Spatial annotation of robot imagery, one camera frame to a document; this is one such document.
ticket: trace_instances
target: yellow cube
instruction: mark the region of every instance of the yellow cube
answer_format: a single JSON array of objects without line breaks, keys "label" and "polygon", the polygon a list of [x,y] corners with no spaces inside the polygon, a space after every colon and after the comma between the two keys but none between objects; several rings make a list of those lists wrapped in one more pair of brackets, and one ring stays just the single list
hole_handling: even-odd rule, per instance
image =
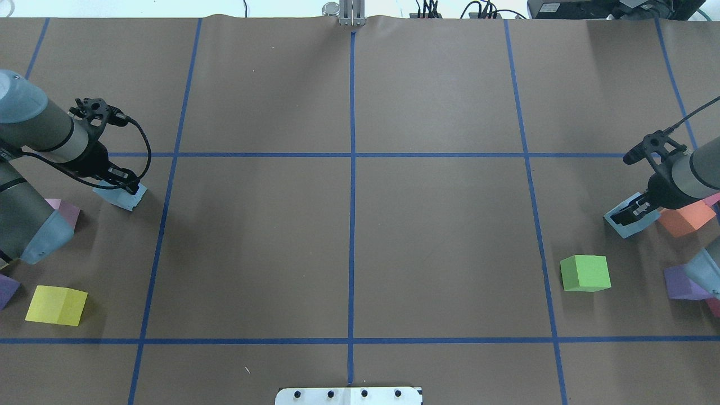
[{"label": "yellow cube", "polygon": [[78,326],[88,293],[65,287],[38,285],[25,321]]}]

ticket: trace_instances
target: white bracket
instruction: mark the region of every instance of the white bracket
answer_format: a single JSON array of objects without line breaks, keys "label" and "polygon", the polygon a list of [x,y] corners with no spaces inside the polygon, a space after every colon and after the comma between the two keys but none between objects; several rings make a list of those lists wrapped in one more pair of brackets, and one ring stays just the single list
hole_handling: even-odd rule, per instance
[{"label": "white bracket", "polygon": [[340,0],[340,25],[365,25],[365,0]]},{"label": "white bracket", "polygon": [[285,388],[275,405],[423,405],[423,389],[414,387]]}]

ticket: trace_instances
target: white background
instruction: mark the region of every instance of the white background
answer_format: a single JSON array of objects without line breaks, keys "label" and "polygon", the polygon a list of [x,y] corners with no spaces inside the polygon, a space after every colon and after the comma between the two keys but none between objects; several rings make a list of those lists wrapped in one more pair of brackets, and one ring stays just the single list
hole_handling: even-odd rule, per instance
[{"label": "white background", "polygon": [[[328,0],[246,0],[249,17],[315,17]],[[499,9],[512,9],[526,17],[526,0],[492,0]],[[440,0],[443,18],[458,18],[468,1]],[[226,14],[242,17],[242,0],[0,0],[0,16],[14,5],[12,17],[206,17]],[[407,18],[417,12],[415,0],[366,0],[365,16],[387,15]],[[708,0],[701,9],[720,20],[720,0]],[[469,11],[477,11],[477,5]],[[692,19],[704,19],[695,14]]]}]

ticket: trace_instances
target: white label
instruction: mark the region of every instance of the white label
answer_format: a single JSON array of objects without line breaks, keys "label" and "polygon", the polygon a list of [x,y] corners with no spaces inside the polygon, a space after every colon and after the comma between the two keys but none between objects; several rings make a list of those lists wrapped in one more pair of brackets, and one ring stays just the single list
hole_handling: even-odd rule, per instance
[{"label": "white label", "polygon": [[560,8],[560,3],[545,3],[540,7],[541,13],[554,13]]}]

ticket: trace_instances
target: magenta cube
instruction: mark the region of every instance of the magenta cube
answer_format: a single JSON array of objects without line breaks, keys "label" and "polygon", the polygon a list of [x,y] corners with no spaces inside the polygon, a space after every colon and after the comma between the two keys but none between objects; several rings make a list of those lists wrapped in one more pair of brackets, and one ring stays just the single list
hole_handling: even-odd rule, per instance
[{"label": "magenta cube", "polygon": [[673,300],[706,300],[713,295],[685,275],[685,266],[665,269],[667,296]]},{"label": "magenta cube", "polygon": [[45,201],[47,201],[51,207],[55,208],[56,211],[60,211],[60,215],[63,216],[65,222],[73,229],[75,228],[75,224],[78,222],[78,216],[80,216],[80,208],[57,198],[45,198]]},{"label": "magenta cube", "polygon": [[10,298],[15,294],[19,286],[19,282],[10,277],[0,275],[0,309],[5,308],[5,305],[10,301]]},{"label": "magenta cube", "polygon": [[712,312],[716,318],[720,318],[720,300],[717,298],[709,298],[705,300],[705,302],[708,303],[710,312]]},{"label": "magenta cube", "polygon": [[720,202],[720,192],[717,193],[717,194],[715,194],[715,195],[711,195],[710,197],[707,197],[707,198],[706,198],[705,200],[703,200],[703,201],[705,202],[705,204],[707,204],[707,205],[709,205],[709,206],[712,207],[713,205],[715,205],[715,204],[717,204],[718,202]]}]

